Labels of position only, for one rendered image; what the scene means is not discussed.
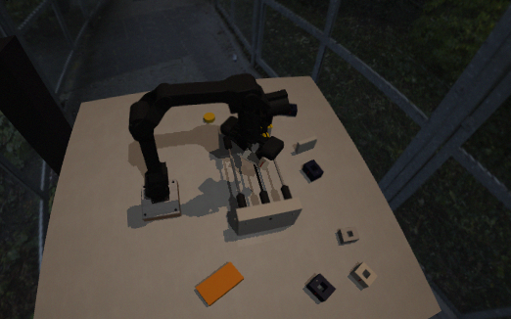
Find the yellow short cylinder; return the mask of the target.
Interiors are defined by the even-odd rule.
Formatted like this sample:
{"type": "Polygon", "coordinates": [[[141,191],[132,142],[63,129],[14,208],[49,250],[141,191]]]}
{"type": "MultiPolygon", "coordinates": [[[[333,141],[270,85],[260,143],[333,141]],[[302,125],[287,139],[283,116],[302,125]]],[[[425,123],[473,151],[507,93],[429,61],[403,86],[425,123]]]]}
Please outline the yellow short cylinder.
{"type": "Polygon", "coordinates": [[[204,114],[204,122],[213,123],[215,121],[215,115],[213,113],[204,114]]]}

